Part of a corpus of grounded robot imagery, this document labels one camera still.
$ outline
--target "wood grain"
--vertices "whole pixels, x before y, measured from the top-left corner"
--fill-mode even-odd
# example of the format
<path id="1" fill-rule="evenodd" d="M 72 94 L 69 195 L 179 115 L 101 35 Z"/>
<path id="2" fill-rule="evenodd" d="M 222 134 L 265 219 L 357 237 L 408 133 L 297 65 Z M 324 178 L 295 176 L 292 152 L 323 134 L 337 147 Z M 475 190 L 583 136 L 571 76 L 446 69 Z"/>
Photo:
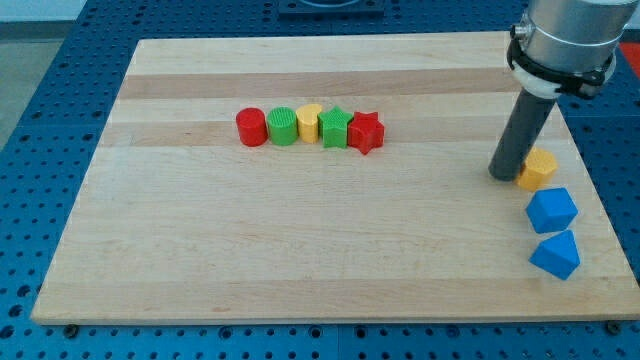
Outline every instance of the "wood grain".
<path id="1" fill-rule="evenodd" d="M 557 108 L 537 145 L 560 163 L 550 186 L 567 186 L 581 211 L 572 229 L 582 265 L 563 282 L 528 262 L 548 237 L 528 223 L 531 194 L 487 171 L 517 90 L 503 66 L 504 37 L 140 42 L 32 317 L 639 318 L 640 289 Z M 293 61 L 283 42 L 307 56 Z M 462 56 L 463 44 L 473 56 Z M 365 56 L 373 49 L 385 56 Z M 405 81 L 408 73 L 441 81 Z M 260 76 L 295 81 L 252 83 Z M 349 76 L 358 81 L 336 89 Z M 306 103 L 379 111 L 385 146 L 362 156 L 301 141 L 239 142 L 233 119 L 242 108 Z"/>

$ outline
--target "green cylinder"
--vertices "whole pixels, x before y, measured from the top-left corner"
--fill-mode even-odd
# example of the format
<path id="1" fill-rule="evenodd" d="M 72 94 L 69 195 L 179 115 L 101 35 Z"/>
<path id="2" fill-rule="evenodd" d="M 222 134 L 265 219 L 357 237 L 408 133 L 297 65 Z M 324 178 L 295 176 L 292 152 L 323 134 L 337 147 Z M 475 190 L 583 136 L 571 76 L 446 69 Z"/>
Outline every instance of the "green cylinder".
<path id="1" fill-rule="evenodd" d="M 267 115 L 269 137 L 275 145 L 291 145 L 298 139 L 296 112 L 288 107 L 277 107 Z"/>

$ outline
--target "green block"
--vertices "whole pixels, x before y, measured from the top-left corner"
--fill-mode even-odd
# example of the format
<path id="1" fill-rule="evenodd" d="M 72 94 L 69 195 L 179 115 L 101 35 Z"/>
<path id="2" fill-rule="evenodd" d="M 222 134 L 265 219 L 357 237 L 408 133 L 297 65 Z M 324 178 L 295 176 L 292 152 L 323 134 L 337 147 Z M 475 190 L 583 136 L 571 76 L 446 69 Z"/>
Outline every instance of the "green block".
<path id="1" fill-rule="evenodd" d="M 275 145 L 287 146 L 298 139 L 296 112 L 288 107 L 278 107 L 267 115 L 269 137 Z"/>
<path id="2" fill-rule="evenodd" d="M 320 125 L 322 127 L 322 144 L 325 148 L 330 147 L 347 147 L 347 127 L 353 114 L 342 111 L 335 106 L 331 111 L 318 114 Z"/>

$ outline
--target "star shape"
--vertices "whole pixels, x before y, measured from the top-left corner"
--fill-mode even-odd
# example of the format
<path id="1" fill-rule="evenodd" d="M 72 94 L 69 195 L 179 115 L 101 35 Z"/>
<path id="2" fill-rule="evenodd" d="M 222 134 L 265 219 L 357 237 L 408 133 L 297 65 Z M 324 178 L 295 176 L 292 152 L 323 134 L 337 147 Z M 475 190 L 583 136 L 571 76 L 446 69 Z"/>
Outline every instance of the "star shape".
<path id="1" fill-rule="evenodd" d="M 347 143 L 358 148 L 363 155 L 367 155 L 373 148 L 384 144 L 384 125 L 378 120 L 378 113 L 354 114 L 353 121 L 347 130 Z"/>
<path id="2" fill-rule="evenodd" d="M 318 119 L 322 126 L 322 143 L 325 148 L 329 147 L 347 147 L 347 127 L 353 114 L 344 112 L 335 106 L 327 112 L 318 114 Z"/>

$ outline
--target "red cylinder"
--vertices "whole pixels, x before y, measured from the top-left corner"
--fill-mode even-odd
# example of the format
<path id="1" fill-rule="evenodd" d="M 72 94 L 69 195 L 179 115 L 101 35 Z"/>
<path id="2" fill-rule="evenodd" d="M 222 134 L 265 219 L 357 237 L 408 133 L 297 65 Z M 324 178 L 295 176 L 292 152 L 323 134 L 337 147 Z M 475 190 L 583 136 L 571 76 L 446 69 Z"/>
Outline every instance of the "red cylinder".
<path id="1" fill-rule="evenodd" d="M 247 146 L 260 146 L 269 138 L 265 116 L 260 109 L 243 109 L 236 115 L 236 125 L 240 141 Z"/>

